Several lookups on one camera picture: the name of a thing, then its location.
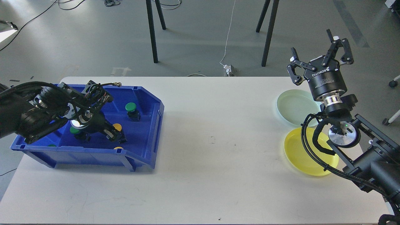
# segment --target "black table leg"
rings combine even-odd
[[[154,0],[154,1],[156,2],[158,16],[160,17],[161,27],[162,27],[163,30],[165,30],[167,28],[165,26],[164,16],[162,15],[162,9],[161,9],[160,0]]]
[[[265,65],[267,64],[268,51],[270,50],[272,32],[274,31],[274,24],[276,18],[276,11],[278,10],[278,4],[279,0],[274,0],[274,2],[272,3],[270,24],[268,26],[267,39],[265,41],[264,53],[262,55],[262,61],[261,61],[262,67],[265,67]]]
[[[257,33],[260,32],[262,22],[264,21],[265,14],[267,13],[267,10],[268,10],[268,6],[270,5],[270,1],[271,0],[265,0],[264,7],[262,8],[261,16],[260,16],[260,19],[258,20],[258,24],[257,24],[257,29],[256,29]]]
[[[151,40],[151,48],[153,51],[153,60],[154,63],[158,63],[156,35],[154,33],[154,21],[153,21],[153,10],[151,7],[151,0],[146,0],[146,7],[147,7],[147,17],[149,20],[150,40]]]

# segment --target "yellow disc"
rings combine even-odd
[[[314,133],[314,128],[307,128],[307,141],[311,149],[315,152],[318,157],[320,157],[324,162],[330,166],[336,168],[339,163],[338,155],[328,155],[320,152],[312,143],[312,135]],[[326,148],[331,149],[326,143],[328,136],[324,133],[320,133],[318,137],[318,143]],[[284,143],[285,154],[289,161],[301,172],[312,175],[312,176],[324,176],[329,174],[329,171],[324,171],[324,168],[317,164],[310,156],[307,154],[301,142],[301,127],[296,128],[288,133],[285,138]]]
[[[114,127],[115,129],[117,129],[118,131],[122,131],[122,126],[121,126],[121,124],[119,124],[119,123],[114,123],[114,124],[113,124],[113,127]]]

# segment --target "mark on table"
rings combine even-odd
[[[126,76],[128,71],[132,71],[129,67],[113,67],[110,76]]]
[[[208,138],[208,143],[209,144],[215,144],[215,137],[214,136],[209,137]]]

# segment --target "white table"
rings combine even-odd
[[[277,114],[275,101],[285,90],[308,90],[306,84],[297,87],[288,77],[63,82],[90,79],[143,86],[163,101],[156,169],[50,169],[24,156],[0,202],[0,223],[368,224],[388,213],[378,193],[332,174],[304,175],[285,157],[283,141],[294,127]]]

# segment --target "gray floor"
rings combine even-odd
[[[400,119],[389,127],[381,124],[400,109],[400,87],[387,86],[400,74],[400,22],[384,2],[282,0],[267,67],[261,67],[270,9],[262,31],[255,33],[264,1],[236,0],[223,63],[238,68],[240,76],[288,76],[290,48],[296,47],[302,61],[326,54],[330,43],[325,30],[330,28],[334,35],[348,38],[352,47],[355,63],[341,71],[348,93],[359,100],[354,114],[360,113],[400,142]],[[167,30],[161,29],[153,7],[158,64],[152,59],[145,1],[123,0],[119,6],[105,7],[102,0],[91,0],[69,11],[54,5],[0,52],[0,83],[58,83],[66,76],[222,76],[219,61],[233,4],[234,0],[183,0],[179,8],[163,10]],[[21,28],[50,5],[49,0],[2,0],[0,19]],[[0,43],[0,48],[10,40]],[[14,137],[1,139],[0,145],[10,145]],[[362,139],[363,148],[367,141]],[[0,174],[16,168],[21,157],[11,150],[0,152]],[[0,177],[0,199],[13,174]]]

